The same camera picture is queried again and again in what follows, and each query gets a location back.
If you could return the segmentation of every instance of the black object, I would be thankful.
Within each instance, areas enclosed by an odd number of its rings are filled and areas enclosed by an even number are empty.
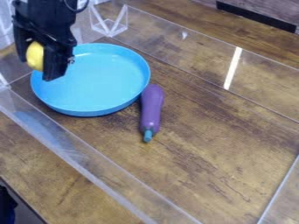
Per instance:
[[[29,44],[42,45],[42,79],[50,81],[65,74],[73,62],[72,48],[77,41],[70,33],[78,0],[13,0],[13,38],[20,61],[25,62]]]
[[[220,1],[216,1],[216,6],[217,6],[217,9],[221,11],[229,12],[229,13],[236,14],[244,18],[257,21],[259,23],[261,23],[264,25],[271,25],[280,30],[295,33],[295,30],[296,30],[295,24],[289,24],[279,19],[267,17],[261,14],[255,13],[251,10],[240,9],[239,7],[236,7],[231,4],[223,3]]]
[[[14,223],[14,208],[17,203],[12,196],[8,194],[5,187],[0,186],[0,223],[13,224]]]

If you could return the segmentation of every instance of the purple eggplant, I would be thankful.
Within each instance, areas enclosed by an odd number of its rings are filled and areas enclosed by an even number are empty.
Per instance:
[[[160,129],[161,109],[164,105],[164,91],[149,84],[141,93],[141,123],[140,131],[144,134],[144,141],[148,143]]]

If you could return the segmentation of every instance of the blue bowl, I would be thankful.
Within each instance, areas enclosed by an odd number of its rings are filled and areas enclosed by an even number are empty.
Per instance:
[[[69,116],[103,116],[125,108],[143,92],[151,70],[144,58],[119,45],[73,48],[76,62],[52,81],[32,72],[32,91],[56,111]]]

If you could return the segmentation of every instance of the wooden table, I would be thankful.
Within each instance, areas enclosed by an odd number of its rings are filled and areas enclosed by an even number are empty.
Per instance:
[[[192,2],[128,2],[299,67],[297,36]],[[295,160],[297,123],[145,58],[167,95],[151,144],[140,141],[137,104],[82,122],[44,107],[28,79],[13,90],[203,223],[256,223]],[[141,222],[4,115],[0,123],[0,175],[49,223]]]

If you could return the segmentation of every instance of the yellow object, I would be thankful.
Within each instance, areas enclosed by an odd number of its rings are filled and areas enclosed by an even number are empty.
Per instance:
[[[25,53],[28,66],[37,71],[42,71],[42,45],[32,42]]]

